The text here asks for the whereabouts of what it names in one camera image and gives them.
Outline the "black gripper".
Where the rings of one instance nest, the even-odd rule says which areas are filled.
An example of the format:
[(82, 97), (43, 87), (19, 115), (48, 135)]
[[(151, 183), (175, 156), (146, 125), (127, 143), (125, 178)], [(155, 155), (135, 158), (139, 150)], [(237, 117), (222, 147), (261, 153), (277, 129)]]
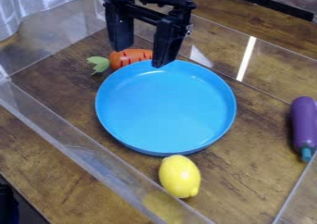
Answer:
[[(146, 5), (170, 6), (167, 15)], [(154, 38), (153, 66), (161, 68), (175, 60), (185, 37), (191, 33), (193, 0), (105, 0), (109, 40), (119, 52), (134, 44), (134, 19), (158, 24)]]

